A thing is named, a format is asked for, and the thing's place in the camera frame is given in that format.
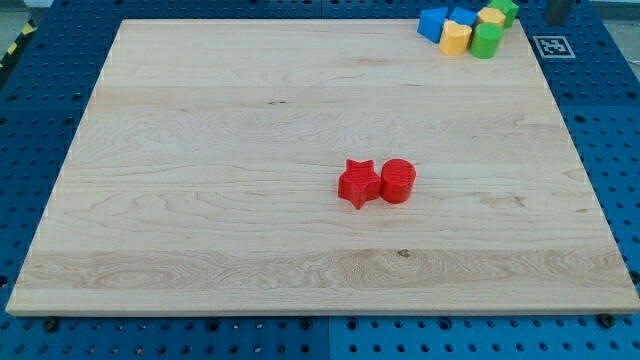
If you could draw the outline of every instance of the green block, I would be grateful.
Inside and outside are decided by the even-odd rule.
[[[476,26],[471,40],[471,54],[479,59],[490,59],[498,50],[502,39],[502,28],[493,23],[482,23]]]
[[[516,16],[518,15],[518,10],[520,10],[520,6],[514,4],[511,0],[491,0],[487,7],[502,11],[506,17],[506,20],[504,21],[505,29],[510,28],[513,25],[513,22],[516,20]]]

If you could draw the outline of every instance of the red block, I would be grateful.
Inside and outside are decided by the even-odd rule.
[[[357,162],[347,159],[347,170],[338,180],[338,197],[349,200],[360,209],[366,201],[380,196],[380,176],[373,169],[373,160]]]
[[[407,201],[411,195],[416,169],[404,159],[392,159],[382,167],[380,196],[392,204]]]

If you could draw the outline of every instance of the yellow cylinder block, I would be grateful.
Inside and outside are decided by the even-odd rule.
[[[470,26],[447,20],[442,27],[442,36],[440,36],[439,44],[440,51],[445,55],[463,54],[469,46],[470,37]]]
[[[489,22],[500,27],[504,27],[504,22],[506,19],[507,17],[502,13],[502,11],[485,7],[482,8],[482,10],[478,11],[478,20],[476,20],[476,25]]]

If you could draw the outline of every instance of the blue perforated panel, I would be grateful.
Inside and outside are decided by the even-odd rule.
[[[639,84],[588,2],[564,26],[521,2],[533,36],[564,36],[575,59],[544,74],[625,261],[640,271]],[[476,0],[57,0],[0,91],[0,305],[4,308],[73,133],[123,18],[417,17]],[[0,359],[640,358],[640,316],[14,319],[0,312]]]

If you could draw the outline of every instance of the wood grain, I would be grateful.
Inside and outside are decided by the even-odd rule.
[[[519,23],[491,60],[415,29],[124,21],[8,311],[638,311]],[[337,198],[346,158],[394,157],[409,201]]]

